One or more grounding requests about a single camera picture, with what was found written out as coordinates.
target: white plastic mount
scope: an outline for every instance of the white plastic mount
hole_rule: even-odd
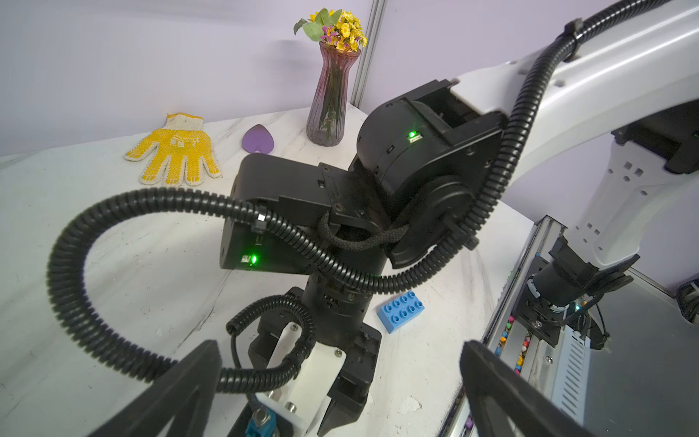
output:
[[[281,364],[301,337],[301,327],[289,323],[279,337],[267,367]],[[258,400],[277,415],[291,422],[294,437],[304,436],[313,423],[325,396],[340,374],[347,355],[338,348],[315,343],[310,356],[301,364],[296,379],[269,393],[257,393]]]
[[[600,270],[638,252],[653,216],[679,198],[699,173],[678,175],[633,141],[612,141],[607,172],[575,228],[564,233],[583,261]]]

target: white marble table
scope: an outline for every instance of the white marble table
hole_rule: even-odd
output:
[[[207,123],[223,177],[199,188],[228,194],[241,159],[243,134],[262,123],[275,139],[274,155],[347,167],[366,118],[349,107],[345,138],[334,148],[305,136],[308,109]],[[145,162],[122,155],[146,134],[0,157],[0,435],[80,436],[114,415],[145,388],[80,350],[57,323],[45,286],[49,251],[62,228],[84,208],[142,187]],[[438,432],[460,383],[465,340],[481,338],[500,291],[531,228],[501,204],[479,234],[480,246],[461,253],[415,292],[426,310],[389,335],[374,310],[365,321],[383,334],[368,405],[359,421],[330,436],[427,436]],[[102,235],[88,256],[86,282],[96,309],[129,340],[182,358],[214,338],[225,366],[226,321],[247,304],[305,277],[224,271],[218,266],[223,221],[159,214],[120,224]],[[387,301],[376,296],[372,307]],[[255,336],[239,340],[246,351]],[[242,353],[244,366],[249,366]],[[239,395],[217,395],[207,436],[225,436],[244,406]]]

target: green leaf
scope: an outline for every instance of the green leaf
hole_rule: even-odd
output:
[[[320,24],[323,26],[329,26],[330,25],[330,13],[328,12],[327,9],[323,8],[318,12],[318,15],[315,17],[315,22],[318,22],[318,19],[320,19]]]
[[[296,32],[298,32],[298,30],[301,28],[301,26],[303,26],[307,22],[308,22],[308,20],[301,18],[296,24],[294,24],[294,35],[296,35]]]
[[[323,36],[323,26],[314,22],[307,22],[302,26],[303,31],[308,35],[311,41],[318,42]]]
[[[333,15],[330,15],[330,24],[332,24],[333,26],[335,24],[337,24],[338,20],[340,19],[340,15],[342,15],[342,14],[343,14],[343,10],[338,9],[335,11],[335,13]]]

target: black corrugated cable conduit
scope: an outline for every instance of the black corrugated cable conduit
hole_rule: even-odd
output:
[[[459,227],[467,234],[475,235],[502,197],[556,66],[571,56],[579,44],[668,1],[620,1],[585,20],[576,30],[560,35],[543,50],[519,92],[510,121],[503,132],[497,159],[491,165],[486,182],[480,187],[465,218],[458,223]],[[147,381],[161,376],[175,361],[127,341],[99,317],[87,297],[83,268],[89,249],[104,231],[132,217],[168,211],[230,217],[246,224],[251,224],[259,213],[263,213],[248,202],[191,190],[152,188],[128,192],[99,202],[77,216],[58,238],[48,265],[50,300],[58,320],[69,335],[107,366]],[[413,267],[397,275],[378,276],[341,264],[302,229],[274,213],[268,217],[267,231],[297,249],[326,275],[349,288],[371,293],[396,293],[422,284],[441,270],[465,243],[460,233],[449,232]],[[241,317],[249,324],[263,312],[281,308],[292,312],[303,328],[303,336],[294,351],[276,369],[223,369],[218,386],[220,392],[268,391],[280,387],[298,373],[301,362],[310,354],[315,341],[312,320],[298,301],[286,296],[262,299],[246,308]]]

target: purple glass vase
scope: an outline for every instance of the purple glass vase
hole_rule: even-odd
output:
[[[320,43],[323,69],[306,122],[306,135],[320,145],[339,144],[345,135],[347,79],[360,52],[341,52],[334,45]]]

